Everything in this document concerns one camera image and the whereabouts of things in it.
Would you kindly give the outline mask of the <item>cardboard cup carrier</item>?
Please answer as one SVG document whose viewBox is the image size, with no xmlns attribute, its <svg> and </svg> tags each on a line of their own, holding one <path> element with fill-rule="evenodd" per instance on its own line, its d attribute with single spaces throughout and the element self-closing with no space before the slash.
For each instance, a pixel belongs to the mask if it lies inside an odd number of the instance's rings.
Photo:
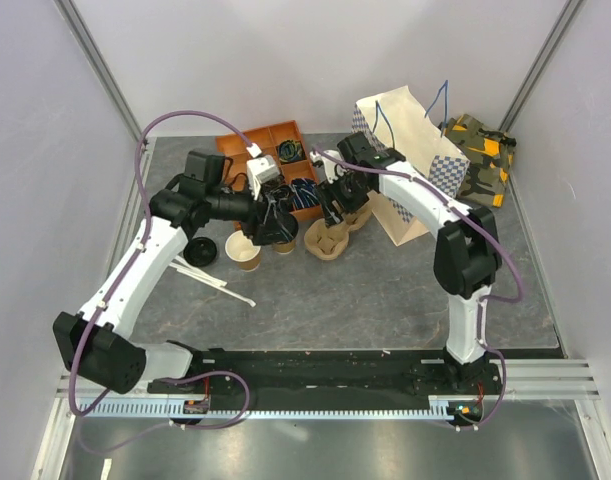
<svg viewBox="0 0 611 480">
<path fill-rule="evenodd" d="M 347 248 L 350 234 L 361 229 L 372 216 L 370 203 L 355 213 L 341 215 L 339 224 L 328 227 L 323 219 L 316 220 L 304 234 L 306 250 L 324 261 L 337 259 Z"/>
</svg>

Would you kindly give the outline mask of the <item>paper cup front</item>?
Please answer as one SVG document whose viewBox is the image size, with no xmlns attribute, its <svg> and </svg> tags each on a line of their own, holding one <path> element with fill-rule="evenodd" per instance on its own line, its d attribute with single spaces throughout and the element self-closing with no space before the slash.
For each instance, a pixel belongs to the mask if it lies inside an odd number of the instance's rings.
<svg viewBox="0 0 611 480">
<path fill-rule="evenodd" d="M 272 245 L 272 249 L 281 255 L 285 255 L 285 254 L 289 254 L 291 253 L 296 247 L 296 239 L 292 239 L 289 242 L 282 242 L 282 243 L 274 243 Z"/>
</svg>

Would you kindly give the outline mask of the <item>black plastic cup lid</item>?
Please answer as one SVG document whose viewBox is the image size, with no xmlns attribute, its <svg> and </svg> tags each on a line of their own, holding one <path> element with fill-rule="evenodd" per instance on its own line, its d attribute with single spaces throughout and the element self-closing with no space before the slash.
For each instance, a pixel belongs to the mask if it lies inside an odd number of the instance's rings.
<svg viewBox="0 0 611 480">
<path fill-rule="evenodd" d="M 216 243 L 208 237 L 196 237 L 188 242 L 182 252 L 184 260 L 193 267 L 203 268 L 214 263 L 218 257 Z"/>
</svg>

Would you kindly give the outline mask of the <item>checkered paper takeout bag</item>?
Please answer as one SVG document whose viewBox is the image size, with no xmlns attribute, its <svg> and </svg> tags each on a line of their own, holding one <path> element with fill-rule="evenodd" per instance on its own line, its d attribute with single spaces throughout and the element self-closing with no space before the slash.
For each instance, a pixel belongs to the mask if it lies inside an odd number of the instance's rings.
<svg viewBox="0 0 611 480">
<path fill-rule="evenodd" d="M 358 100 L 351 131 L 362 132 L 376 150 L 394 148 L 434 187 L 457 196 L 470 161 L 436 127 L 406 86 Z M 402 204 L 371 193 L 372 213 L 395 246 L 428 232 Z"/>
</svg>

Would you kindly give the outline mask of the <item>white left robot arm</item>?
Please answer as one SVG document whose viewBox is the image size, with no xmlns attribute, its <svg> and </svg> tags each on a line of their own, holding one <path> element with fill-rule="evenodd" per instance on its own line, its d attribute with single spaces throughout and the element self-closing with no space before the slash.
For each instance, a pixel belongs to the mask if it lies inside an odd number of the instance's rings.
<svg viewBox="0 0 611 480">
<path fill-rule="evenodd" d="M 248 186 L 224 184 L 222 154 L 189 152 L 182 173 L 149 201 L 139 231 L 115 270 L 76 313 L 60 313 L 55 340 L 71 375 L 119 394 L 141 380 L 169 377 L 183 393 L 204 382 L 190 348 L 174 342 L 152 347 L 130 342 L 135 322 L 171 261 L 211 220 L 235 221 L 255 246 L 291 241 L 298 223 L 277 192 L 282 173 L 269 155 L 246 163 Z"/>
</svg>

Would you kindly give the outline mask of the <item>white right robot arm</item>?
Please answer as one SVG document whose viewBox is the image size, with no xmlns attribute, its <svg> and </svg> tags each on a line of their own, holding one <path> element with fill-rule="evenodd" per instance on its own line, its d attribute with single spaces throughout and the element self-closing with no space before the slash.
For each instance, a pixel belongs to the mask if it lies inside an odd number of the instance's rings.
<svg viewBox="0 0 611 480">
<path fill-rule="evenodd" d="M 487 301 L 502 265 L 492 212 L 473 209 L 434 186 L 394 148 L 378 150 L 354 133 L 334 150 L 313 148 L 311 162 L 323 168 L 316 187 L 324 218 L 333 226 L 379 194 L 408 210 L 435 240 L 433 273 L 448 297 L 449 333 L 440 374 L 462 394 L 474 387 L 489 362 L 485 341 Z"/>
</svg>

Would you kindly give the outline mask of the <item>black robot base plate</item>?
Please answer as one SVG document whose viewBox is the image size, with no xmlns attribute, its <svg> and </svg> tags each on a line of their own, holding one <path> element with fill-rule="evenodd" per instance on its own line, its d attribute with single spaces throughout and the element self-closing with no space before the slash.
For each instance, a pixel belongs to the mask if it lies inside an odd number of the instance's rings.
<svg viewBox="0 0 611 480">
<path fill-rule="evenodd" d="M 497 395 L 502 375 L 491 362 L 469 385 L 444 382 L 443 350 L 227 351 L 195 353 L 188 384 L 153 381 L 151 393 L 205 393 L 217 406 L 416 407 L 429 393 Z"/>
</svg>

